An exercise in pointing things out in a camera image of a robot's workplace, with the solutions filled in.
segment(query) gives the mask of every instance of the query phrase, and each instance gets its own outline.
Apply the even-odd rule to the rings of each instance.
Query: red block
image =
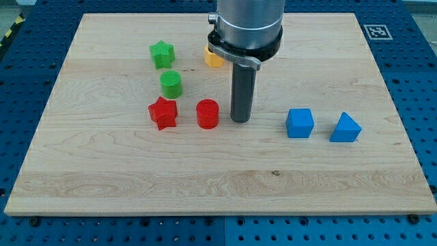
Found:
[[[219,104],[212,99],[203,99],[196,106],[197,124],[203,129],[212,129],[219,124]]]
[[[159,97],[158,100],[149,106],[151,119],[158,125],[158,130],[166,127],[176,126],[176,116],[178,116],[178,108],[175,100],[165,100]]]

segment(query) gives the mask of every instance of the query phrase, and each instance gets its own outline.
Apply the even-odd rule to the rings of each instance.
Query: metal cylinder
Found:
[[[231,92],[231,119],[245,123],[251,118],[253,90],[257,71],[240,64],[233,65]]]
[[[285,0],[219,0],[216,30],[235,47],[262,48],[277,38],[284,7]]]

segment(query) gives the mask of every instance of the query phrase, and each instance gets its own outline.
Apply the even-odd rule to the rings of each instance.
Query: red cylinder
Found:
[[[212,129],[219,124],[219,104],[212,99],[203,99],[196,106],[197,124],[203,129]]]

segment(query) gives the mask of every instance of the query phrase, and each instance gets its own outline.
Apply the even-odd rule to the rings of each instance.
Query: green block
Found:
[[[157,44],[149,46],[155,68],[171,68],[171,62],[175,60],[173,45],[160,40]]]
[[[174,99],[182,95],[182,82],[179,72],[166,71],[159,80],[165,98]]]

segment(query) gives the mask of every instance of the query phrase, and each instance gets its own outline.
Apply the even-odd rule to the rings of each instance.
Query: green cylinder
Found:
[[[182,82],[179,72],[166,71],[159,80],[165,98],[175,99],[182,95]]]

